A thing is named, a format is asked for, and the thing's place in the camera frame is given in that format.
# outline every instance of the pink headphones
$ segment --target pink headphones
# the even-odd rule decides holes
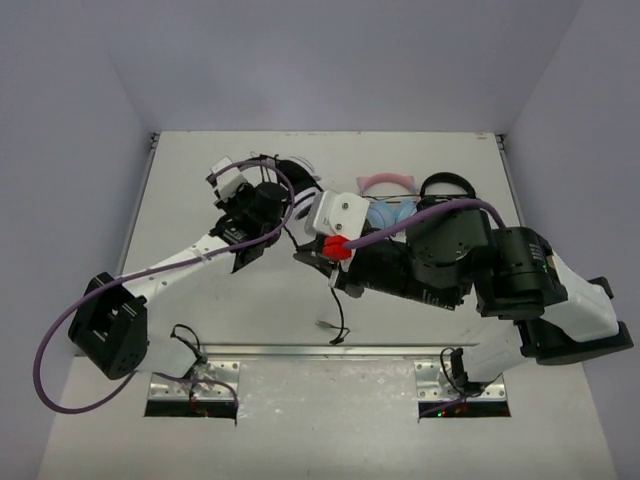
[[[399,175],[397,173],[378,173],[370,177],[358,177],[356,178],[356,183],[360,189],[360,195],[364,195],[369,188],[379,183],[395,183],[416,196],[416,200],[402,200],[396,207],[389,205],[384,200],[373,202],[367,212],[367,220],[373,228],[390,227],[416,213],[416,202],[420,195],[412,176]]]

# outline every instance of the white board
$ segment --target white board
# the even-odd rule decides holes
[[[225,156],[240,161],[252,152],[301,155],[322,175],[322,186],[337,191],[356,192],[358,175],[395,171],[413,175],[420,184],[433,173],[455,172],[498,209],[507,225],[518,223],[492,134],[165,132],[144,192],[125,272],[172,255],[212,228],[220,213],[204,180],[210,167]],[[374,188],[376,194],[405,193],[394,185]],[[455,187],[437,188],[437,193],[457,193]],[[291,229],[300,242],[310,240],[302,222]],[[327,279],[293,260],[292,254],[293,246],[283,236],[242,271],[202,285],[173,304],[170,320],[152,323],[150,328],[168,333],[172,324],[187,323],[208,343],[326,344],[335,332],[319,329],[316,320],[339,321]],[[352,329],[347,344],[470,343],[486,337],[499,324],[478,316],[473,295],[455,312],[373,291],[359,300],[339,295]]]

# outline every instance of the red object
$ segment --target red object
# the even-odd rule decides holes
[[[322,247],[322,255],[330,260],[333,260],[334,262],[339,262],[340,260],[351,258],[351,250],[347,250],[342,246],[347,241],[348,240],[342,235],[334,235],[333,237],[328,237],[324,241],[324,246]]]

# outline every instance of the gray wall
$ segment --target gray wall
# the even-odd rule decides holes
[[[80,1],[0,4],[0,476],[35,478],[53,415],[31,382],[47,327],[112,270],[148,149]],[[59,398],[72,348],[59,335],[46,386]]]
[[[606,275],[640,340],[640,2],[588,0],[508,136],[527,222]],[[640,348],[585,364],[621,479],[640,478]]]
[[[581,0],[84,0],[157,130],[504,132]]]

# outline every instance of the headphone ear cup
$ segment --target headphone ear cup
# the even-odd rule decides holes
[[[367,212],[367,220],[373,228],[382,229],[393,225],[394,210],[386,202],[373,202]]]
[[[394,223],[406,220],[411,215],[416,213],[416,204],[411,200],[403,200],[395,209],[395,221]]]

